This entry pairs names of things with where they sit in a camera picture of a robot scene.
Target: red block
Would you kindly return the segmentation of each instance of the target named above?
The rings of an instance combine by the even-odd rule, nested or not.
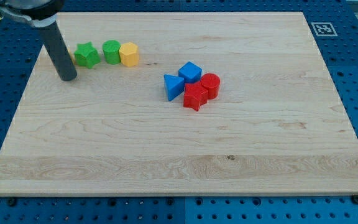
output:
[[[184,107],[193,108],[195,111],[198,111],[201,105],[206,104],[207,99],[208,90],[202,86],[200,81],[185,84]]]
[[[202,86],[208,90],[208,99],[215,99],[219,94],[221,79],[213,73],[207,73],[201,77]]]

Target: green star block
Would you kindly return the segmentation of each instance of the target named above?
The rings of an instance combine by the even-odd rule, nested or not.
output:
[[[116,40],[108,40],[103,44],[104,58],[107,63],[115,65],[121,62],[119,48],[121,44]]]
[[[77,44],[77,50],[74,52],[75,60],[79,66],[92,68],[100,62],[98,50],[92,46],[92,42]]]

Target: blue pegboard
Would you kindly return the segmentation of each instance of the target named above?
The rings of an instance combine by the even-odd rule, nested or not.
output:
[[[358,137],[358,20],[342,0],[66,0],[64,11],[301,11]],[[0,25],[0,148],[42,46],[28,26]],[[10,207],[7,203],[16,202]],[[358,223],[350,197],[0,198],[0,223]]]

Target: wooden board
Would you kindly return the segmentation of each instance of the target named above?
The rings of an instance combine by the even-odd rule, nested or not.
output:
[[[64,13],[72,51],[139,45],[62,82],[39,55],[0,152],[0,196],[358,194],[358,141],[300,12]],[[165,95],[188,60],[222,80],[199,112]]]

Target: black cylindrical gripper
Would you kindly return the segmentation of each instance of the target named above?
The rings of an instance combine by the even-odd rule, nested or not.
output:
[[[63,81],[73,80],[77,71],[56,21],[47,27],[39,27],[38,30],[60,78]]]

